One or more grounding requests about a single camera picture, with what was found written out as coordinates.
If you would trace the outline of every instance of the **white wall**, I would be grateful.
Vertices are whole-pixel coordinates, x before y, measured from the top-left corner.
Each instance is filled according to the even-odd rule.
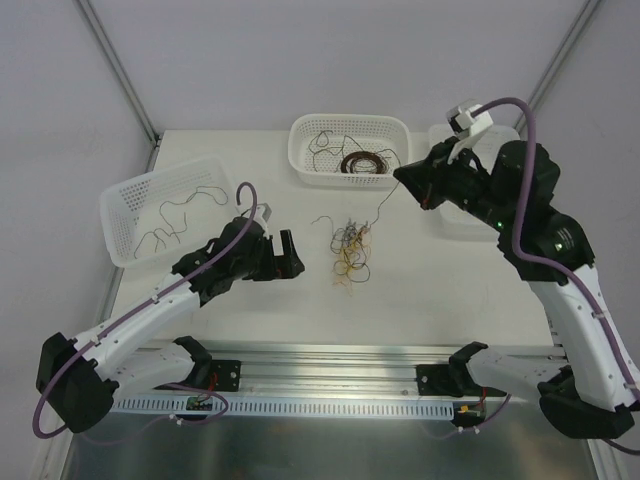
[[[426,131],[469,97],[528,97],[582,3],[94,0],[160,130],[348,112]]]
[[[42,342],[94,321],[98,195],[149,146],[71,0],[0,3],[0,477],[26,478]]]
[[[562,176],[555,205],[585,227],[603,292],[640,362],[640,3],[608,0],[538,115]],[[640,448],[640,425],[621,443]],[[630,478],[640,460],[629,459]]]

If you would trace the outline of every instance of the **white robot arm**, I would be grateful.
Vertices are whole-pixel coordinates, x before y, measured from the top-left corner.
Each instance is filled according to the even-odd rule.
[[[470,149],[492,125],[487,110],[502,104],[523,108],[532,127],[521,100],[465,102],[447,114],[456,135],[394,176],[424,210],[451,201],[499,232],[499,250],[542,302],[567,362],[518,359],[474,342],[451,357],[448,375],[427,383],[456,396],[471,386],[492,387],[539,403],[571,438],[618,438],[634,424],[631,411],[640,409],[640,372],[606,308],[582,227],[550,206],[559,167],[535,143],[534,128],[529,142],[502,146],[491,172]]]
[[[154,352],[134,352],[160,330],[229,291],[235,280],[288,279],[304,272],[291,232],[280,232],[283,255],[275,256],[266,229],[270,209],[262,204],[256,210],[258,217],[236,217],[220,238],[182,257],[126,315],[75,338],[57,333],[45,341],[36,387],[72,432],[91,428],[114,402],[136,393],[168,383],[206,389],[215,367],[193,338],[178,338]],[[56,432],[39,430],[39,412],[34,432],[51,438]]]

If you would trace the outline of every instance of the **colored wire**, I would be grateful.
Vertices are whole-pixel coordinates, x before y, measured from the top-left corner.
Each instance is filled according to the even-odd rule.
[[[357,224],[349,219],[344,227],[335,229],[333,219],[328,215],[321,215],[311,225],[322,218],[331,222],[331,243],[329,249],[336,254],[338,259],[333,264],[333,273],[338,277],[334,284],[347,287],[351,293],[352,283],[366,283],[371,279],[371,268],[367,263],[371,258],[371,227],[380,220],[380,209],[396,191],[400,182],[378,204],[376,218],[371,224]],[[355,272],[366,272],[364,277],[356,277]]]
[[[400,165],[398,154],[391,148],[370,152],[365,150],[350,135],[343,135],[341,143],[331,145],[329,135],[333,135],[333,130],[323,130],[313,137],[307,146],[307,150],[311,153],[313,170],[316,172],[319,171],[316,159],[322,154],[337,157],[335,168],[328,169],[331,173],[383,175],[389,173],[389,160],[393,157],[395,157],[396,163]],[[352,151],[348,152],[347,140],[355,145],[358,150],[352,149]]]
[[[196,275],[200,275],[205,270],[208,270],[214,263],[216,263],[218,260],[224,257],[232,248],[234,248],[237,245],[237,243],[240,241],[240,239],[244,237],[244,235],[247,233],[247,231],[251,227],[251,223],[253,222],[253,219],[256,216],[256,210],[258,208],[258,195],[256,193],[256,189],[249,182],[243,182],[238,187],[238,190],[236,191],[236,203],[238,205],[240,204],[240,193],[245,187],[250,190],[251,196],[252,196],[251,213],[249,214],[249,221],[244,224],[242,229],[238,232],[238,235],[236,235],[236,237],[233,240],[231,240],[231,242],[229,242],[229,244],[226,247],[220,250],[220,252],[218,252],[218,254],[216,254],[211,260],[209,260],[205,264],[198,267],[196,270],[188,274],[186,277],[182,278],[181,280],[178,280],[174,284],[158,292],[156,294],[156,298],[160,299],[168,295],[169,293],[174,291],[176,288],[180,287],[184,283],[191,280]],[[115,322],[113,322],[111,325],[109,325],[107,328],[105,328],[98,334],[98,341],[106,337],[109,333],[111,333],[113,330],[118,328],[120,325],[122,325],[124,322],[129,320],[131,317],[142,312],[144,309],[146,309],[150,305],[153,305],[154,303],[155,303],[154,300],[150,298],[145,302],[141,303],[140,305],[138,305],[137,307],[133,308],[129,312],[122,315]],[[40,429],[40,416],[42,415],[42,410],[44,408],[45,403],[47,402],[47,399],[49,398],[49,395],[51,395],[51,391],[56,386],[60,378],[67,372],[67,370],[69,370],[71,365],[73,365],[76,362],[76,360],[81,358],[85,353],[87,353],[94,346],[95,346],[95,343],[88,342],[86,345],[81,347],[69,360],[67,360],[67,362],[64,365],[60,367],[60,369],[55,373],[55,375],[51,378],[51,380],[45,387],[44,391],[42,392],[42,396],[38,399],[38,404],[36,405],[35,411],[33,412],[33,419],[31,421],[31,428],[33,429],[33,433],[36,435],[36,437],[42,438],[42,439],[53,438],[56,435],[59,435],[60,433],[62,433],[67,428],[66,425],[62,425],[61,427],[57,428],[52,432],[43,432]]]
[[[213,372],[213,375],[209,375],[209,387],[207,388],[207,391],[213,392],[213,390],[216,388],[217,383],[218,383],[218,374]],[[201,398],[202,396],[203,395],[198,396],[198,398],[196,398],[196,401],[206,402],[211,398],[211,395],[209,394],[204,395],[204,398]]]
[[[178,383],[168,383],[165,386],[166,387],[171,387],[171,388],[177,389],[177,390],[184,390],[184,391],[187,391],[187,392],[199,393],[201,395],[202,394],[206,394],[206,395],[209,395],[210,397],[217,398],[224,405],[224,409],[223,410],[221,410],[218,413],[212,414],[212,415],[207,415],[207,418],[205,418],[204,420],[186,420],[184,418],[181,418],[179,420],[179,425],[188,425],[188,426],[206,425],[208,423],[213,422],[214,420],[217,420],[222,415],[227,413],[227,411],[229,411],[229,402],[227,401],[226,398],[224,398],[222,395],[220,395],[218,393],[211,392],[211,391],[208,391],[208,390],[202,390],[202,389],[199,389],[199,388],[186,387],[186,386],[180,385]],[[83,440],[85,440],[86,442],[88,442],[88,443],[90,443],[92,445],[96,445],[98,447],[115,447],[117,445],[122,445],[123,443],[127,443],[127,442],[139,437],[145,431],[147,431],[149,428],[151,428],[153,425],[155,425],[156,423],[161,422],[162,420],[174,420],[174,419],[175,419],[175,415],[160,415],[158,417],[153,418],[151,421],[146,423],[142,428],[140,428],[136,432],[132,433],[131,435],[128,435],[128,436],[126,436],[124,438],[120,438],[118,440],[95,440],[95,439],[89,437],[85,433],[81,434],[80,437]]]
[[[387,200],[389,200],[389,197],[390,197],[391,195],[393,195],[393,192],[395,192],[395,191],[396,191],[396,189],[398,188],[398,185],[400,185],[400,182],[396,183],[396,186],[395,186],[395,187],[393,187],[393,190],[391,190],[391,191],[389,192],[389,195],[387,195],[386,197],[384,197],[384,200],[383,200],[382,202],[380,202],[380,205],[378,205],[378,214],[376,215],[376,219],[375,219],[373,222],[371,222],[371,225],[370,225],[371,227],[373,227],[373,226],[375,225],[375,223],[376,223],[378,220],[380,220],[380,209],[382,208],[382,205],[384,205],[384,203],[385,203]]]
[[[480,398],[480,401],[475,405],[472,405],[471,408],[479,407],[480,405],[482,405],[482,409],[484,410],[485,408],[484,402],[486,400],[487,400],[487,387],[482,387],[482,397]]]
[[[613,447],[622,453],[626,453],[627,455],[633,455],[634,457],[640,457],[640,450],[634,450],[633,448],[622,446],[619,443],[614,442],[613,440],[603,440],[603,441],[610,447]]]
[[[607,321],[606,315],[600,307],[600,304],[596,300],[595,296],[591,293],[589,288],[578,278],[578,276],[569,270],[567,267],[562,265],[559,262],[554,260],[539,257],[537,255],[531,255],[522,250],[521,247],[521,239],[522,239],[522,228],[524,226],[524,217],[527,210],[527,202],[529,199],[529,193],[531,192],[531,183],[533,179],[533,170],[535,166],[535,156],[536,156],[536,124],[535,118],[533,115],[533,111],[529,108],[526,102],[520,100],[519,98],[506,97],[499,98],[498,100],[494,100],[493,102],[489,102],[486,105],[483,105],[479,109],[475,110],[472,113],[473,117],[477,117],[478,115],[491,110],[494,107],[499,105],[515,105],[522,113],[527,121],[527,148],[525,153],[525,161],[524,161],[524,173],[522,175],[522,184],[520,186],[520,196],[518,197],[518,203],[516,206],[516,217],[513,227],[513,236],[511,237],[511,248],[516,256],[524,261],[538,263],[541,265],[546,265],[547,267],[551,267],[554,270],[562,273],[566,276],[571,282],[575,284],[580,293],[587,300],[591,309],[593,310],[592,314],[594,318],[597,318],[602,326],[602,330],[604,331],[605,337],[611,347],[611,351],[613,352],[613,356],[618,364],[618,368],[624,377],[627,385],[635,385],[636,380],[633,378],[629,367],[627,366],[627,362],[622,356],[622,351],[620,350],[620,346],[618,345],[618,341],[616,339],[615,334],[613,333],[613,329],[609,322]],[[635,399],[640,402],[640,390],[631,389],[633,396]]]
[[[213,188],[213,189],[216,189],[216,190],[220,190],[222,192],[222,194],[224,195],[224,198],[225,198],[224,202],[219,202],[218,199],[212,193],[201,192],[200,191],[201,188]],[[150,230],[150,231],[146,232],[142,236],[140,241],[138,242],[138,245],[136,246],[136,248],[133,250],[133,258],[138,258],[138,250],[140,250],[140,248],[142,247],[145,239],[149,235],[153,235],[153,238],[156,239],[156,246],[155,246],[155,249],[154,249],[154,253],[156,253],[158,251],[158,247],[160,246],[160,243],[162,243],[163,248],[166,250],[167,242],[165,242],[162,238],[160,238],[160,236],[157,234],[158,231],[164,233],[167,238],[175,237],[176,240],[178,241],[178,244],[181,244],[181,240],[180,240],[179,234],[185,233],[189,228],[189,226],[187,225],[187,212],[185,211],[182,214],[182,221],[184,223],[184,229],[180,230],[180,231],[176,231],[175,227],[171,224],[171,222],[169,222],[169,220],[167,220],[167,218],[162,213],[162,207],[164,207],[167,203],[169,203],[171,205],[174,205],[174,206],[187,205],[189,202],[191,202],[198,195],[206,195],[208,197],[211,197],[211,198],[213,198],[213,201],[217,205],[220,205],[220,206],[223,206],[223,205],[226,205],[227,203],[229,203],[229,195],[227,195],[227,192],[225,192],[224,189],[222,189],[220,187],[215,187],[215,186],[211,186],[211,185],[202,185],[202,186],[196,187],[196,191],[194,193],[192,193],[191,195],[189,195],[189,197],[184,202],[174,202],[174,201],[171,201],[171,200],[165,200],[158,207],[158,214],[160,215],[160,217],[162,218],[164,223],[166,223],[169,226],[169,228],[171,229],[171,233],[167,232],[162,227],[158,227],[158,228],[155,228],[153,230]]]
[[[433,435],[432,433],[429,433],[423,425],[420,425],[420,427],[422,428],[422,431],[429,437],[432,438],[434,440],[446,440],[448,438],[451,437],[455,437],[458,434],[461,433],[479,433],[481,430],[481,428],[484,430],[484,428],[486,428],[486,426],[491,423],[498,415],[500,415],[500,413],[502,413],[505,409],[505,407],[509,404],[509,402],[511,401],[511,394],[507,395],[504,399],[504,401],[500,404],[500,406],[498,408],[496,408],[496,410],[489,415],[484,422],[482,422],[480,425],[476,425],[475,427],[467,427],[467,428],[462,428],[462,429],[456,429],[453,430],[452,432],[449,432],[445,435]]]

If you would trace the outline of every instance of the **gray floor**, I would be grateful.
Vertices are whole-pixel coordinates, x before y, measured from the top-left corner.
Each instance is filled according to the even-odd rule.
[[[95,439],[134,433],[152,417],[111,414]],[[222,418],[204,427],[160,422],[115,447],[74,439],[65,480],[80,479],[596,479],[585,442],[513,404],[479,435],[434,440],[444,422]]]

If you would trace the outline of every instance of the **white table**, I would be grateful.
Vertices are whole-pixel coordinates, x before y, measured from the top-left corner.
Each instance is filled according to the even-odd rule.
[[[330,226],[349,217],[373,220],[387,190],[341,190],[301,182],[287,161],[286,131],[167,131],[156,169],[217,153],[237,181],[248,180],[273,209],[277,237],[291,229],[306,272],[295,280],[236,282],[192,318],[157,339],[192,335],[220,342],[341,345],[550,346],[544,311],[490,242],[443,238],[436,212],[423,212],[404,190],[382,207],[373,228],[371,280],[349,295],[334,286]],[[428,152],[426,134],[413,134],[414,152]],[[157,283],[175,259],[127,270],[114,313]]]

